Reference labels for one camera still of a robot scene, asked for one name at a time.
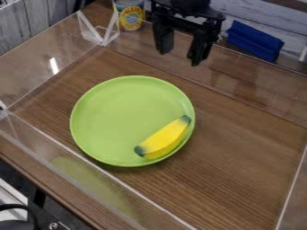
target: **blue container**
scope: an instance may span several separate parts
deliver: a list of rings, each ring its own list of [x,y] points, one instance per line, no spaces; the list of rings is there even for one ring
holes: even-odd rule
[[[277,59],[278,52],[284,45],[280,39],[237,21],[233,21],[226,33],[228,43],[244,49],[265,61],[273,62]]]

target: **green plate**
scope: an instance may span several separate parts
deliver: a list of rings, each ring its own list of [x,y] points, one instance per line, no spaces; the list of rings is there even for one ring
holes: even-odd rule
[[[192,119],[182,142],[161,158],[148,160],[134,146],[182,115]],[[184,145],[194,128],[194,109],[184,93],[148,76],[124,76],[94,86],[70,115],[70,133],[81,150],[96,160],[122,167],[153,164]]]

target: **wooden table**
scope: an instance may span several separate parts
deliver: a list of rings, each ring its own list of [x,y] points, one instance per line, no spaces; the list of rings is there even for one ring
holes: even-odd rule
[[[94,24],[108,18],[109,11],[96,3],[85,13]],[[26,47],[17,48],[2,57],[1,63],[11,64],[11,57],[25,52],[25,49],[40,53],[34,46],[48,36],[57,36],[62,28],[73,30],[68,25],[69,20],[57,24],[30,40]],[[148,64],[154,58],[146,64],[137,61],[141,58],[138,54],[134,53],[133,58],[132,55],[124,55],[117,50],[118,42],[122,46],[128,44],[120,38],[108,48],[96,47],[17,101],[9,108],[10,112],[61,146],[106,170],[193,228],[274,229],[305,147],[307,101],[302,95],[307,79],[217,47],[212,50],[209,60],[194,69],[190,79],[182,79],[161,70],[162,60],[156,59],[156,66],[152,66]],[[142,50],[140,55],[144,57],[146,51]],[[189,97],[196,113],[194,133],[182,150],[164,162],[134,169],[110,167],[89,159],[77,148],[68,127],[72,108],[84,92],[100,82],[122,75],[150,75],[176,85]],[[18,88],[6,87],[14,83],[5,81],[2,76],[0,80],[6,99],[13,98],[10,91]],[[58,149],[46,147],[48,143],[42,140],[45,137],[38,134],[30,136],[37,138],[30,148],[40,153],[42,159],[56,160]],[[77,181],[66,181],[52,168],[26,155],[25,150],[0,136],[1,158],[94,228],[136,228],[76,186]],[[76,173],[64,170],[73,178]],[[100,185],[92,190],[96,190],[97,195]],[[138,224],[150,226],[149,229],[162,229],[154,226],[154,220],[149,220],[144,213],[134,214]]]

